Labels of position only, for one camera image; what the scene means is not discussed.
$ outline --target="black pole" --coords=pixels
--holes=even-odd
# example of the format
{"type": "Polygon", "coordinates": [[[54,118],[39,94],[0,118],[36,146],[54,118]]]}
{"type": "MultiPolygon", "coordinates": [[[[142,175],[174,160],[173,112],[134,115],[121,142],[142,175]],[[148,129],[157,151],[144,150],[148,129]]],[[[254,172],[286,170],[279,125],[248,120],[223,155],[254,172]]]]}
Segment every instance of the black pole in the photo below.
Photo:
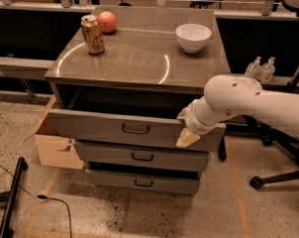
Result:
{"type": "Polygon", "coordinates": [[[7,201],[5,211],[3,214],[3,218],[2,218],[2,223],[1,223],[1,227],[0,227],[0,238],[12,237],[12,235],[10,235],[11,231],[9,229],[11,214],[12,214],[15,198],[17,195],[17,191],[19,188],[19,182],[20,182],[22,170],[25,170],[27,167],[28,166],[27,166],[27,163],[25,162],[24,158],[22,158],[22,157],[19,158],[16,169],[15,169],[15,173],[13,176],[8,201],[7,201]]]}

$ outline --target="concrete floor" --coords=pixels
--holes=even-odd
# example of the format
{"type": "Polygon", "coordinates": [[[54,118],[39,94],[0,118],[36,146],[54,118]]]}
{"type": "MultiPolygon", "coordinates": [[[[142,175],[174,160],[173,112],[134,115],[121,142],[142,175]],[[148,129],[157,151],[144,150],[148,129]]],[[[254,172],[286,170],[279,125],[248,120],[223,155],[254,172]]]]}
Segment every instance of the concrete floor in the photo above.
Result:
{"type": "MultiPolygon", "coordinates": [[[[66,207],[38,193],[64,200],[70,208],[72,237],[296,237],[299,238],[299,180],[249,186],[253,176],[299,170],[277,145],[257,139],[226,138],[225,162],[211,160],[195,196],[148,192],[89,183],[85,172],[41,166],[35,137],[25,141],[50,96],[27,103],[24,93],[0,92],[0,164],[14,172],[19,157],[28,169],[11,219],[14,237],[70,237],[66,207]]],[[[0,192],[12,178],[0,169],[0,192]]],[[[5,203],[0,203],[0,224],[5,203]]]]}

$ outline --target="can lid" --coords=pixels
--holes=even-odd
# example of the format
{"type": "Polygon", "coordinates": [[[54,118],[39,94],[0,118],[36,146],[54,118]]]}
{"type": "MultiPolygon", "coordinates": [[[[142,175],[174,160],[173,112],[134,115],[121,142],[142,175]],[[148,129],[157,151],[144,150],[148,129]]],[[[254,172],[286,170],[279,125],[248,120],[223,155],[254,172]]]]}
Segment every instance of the can lid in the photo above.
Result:
{"type": "Polygon", "coordinates": [[[81,17],[81,21],[83,21],[83,22],[92,22],[92,21],[95,21],[97,19],[98,19],[98,17],[95,16],[95,15],[92,15],[92,14],[85,15],[85,16],[81,17]]]}

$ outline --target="spray bottle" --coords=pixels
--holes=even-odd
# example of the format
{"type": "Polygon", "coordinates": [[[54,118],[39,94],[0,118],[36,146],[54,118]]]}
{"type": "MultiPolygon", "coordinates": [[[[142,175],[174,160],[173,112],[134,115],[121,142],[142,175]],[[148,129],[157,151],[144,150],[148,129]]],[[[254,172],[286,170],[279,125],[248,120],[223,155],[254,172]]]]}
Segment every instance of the spray bottle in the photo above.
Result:
{"type": "Polygon", "coordinates": [[[246,70],[245,76],[250,78],[256,78],[260,71],[260,57],[256,57],[254,62],[251,62],[246,70]]]}
{"type": "Polygon", "coordinates": [[[270,82],[274,73],[275,73],[275,65],[274,65],[275,57],[269,58],[268,62],[262,65],[260,68],[260,72],[257,76],[257,79],[261,82],[270,82]]]}

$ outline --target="gold can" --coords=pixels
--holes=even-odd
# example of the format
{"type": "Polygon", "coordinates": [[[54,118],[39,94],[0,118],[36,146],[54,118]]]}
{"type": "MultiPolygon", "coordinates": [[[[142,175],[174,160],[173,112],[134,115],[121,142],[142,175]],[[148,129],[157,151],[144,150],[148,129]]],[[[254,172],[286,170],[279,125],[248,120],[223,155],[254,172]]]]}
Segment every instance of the gold can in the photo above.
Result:
{"type": "Polygon", "coordinates": [[[100,23],[97,16],[90,14],[81,17],[81,30],[87,51],[90,54],[97,55],[105,51],[100,23]]]}

